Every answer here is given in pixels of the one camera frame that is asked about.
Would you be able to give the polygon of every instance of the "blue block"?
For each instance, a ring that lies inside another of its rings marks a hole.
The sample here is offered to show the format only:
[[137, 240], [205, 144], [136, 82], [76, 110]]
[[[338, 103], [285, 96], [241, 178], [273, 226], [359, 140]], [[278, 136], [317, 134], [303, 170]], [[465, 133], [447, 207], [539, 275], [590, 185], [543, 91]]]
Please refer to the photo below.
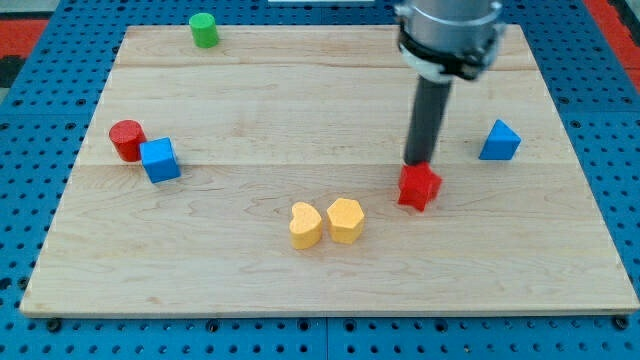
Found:
[[487, 136], [480, 160], [511, 160], [520, 145], [520, 136], [502, 120], [496, 120]]
[[152, 183], [180, 177], [180, 168], [171, 140], [162, 138], [140, 144], [142, 166]]

